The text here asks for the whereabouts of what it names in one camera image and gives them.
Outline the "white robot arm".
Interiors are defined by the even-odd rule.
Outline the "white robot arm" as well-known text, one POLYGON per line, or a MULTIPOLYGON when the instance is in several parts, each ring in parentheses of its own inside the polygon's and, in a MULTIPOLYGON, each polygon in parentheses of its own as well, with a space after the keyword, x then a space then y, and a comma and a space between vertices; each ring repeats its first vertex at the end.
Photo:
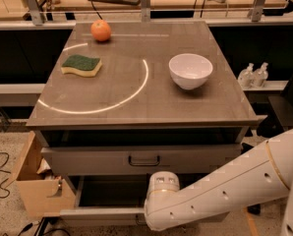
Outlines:
POLYGON ((280 236, 293 236, 293 129, 270 138, 182 189, 176 174, 151 175, 145 219, 153 231, 285 198, 280 236))

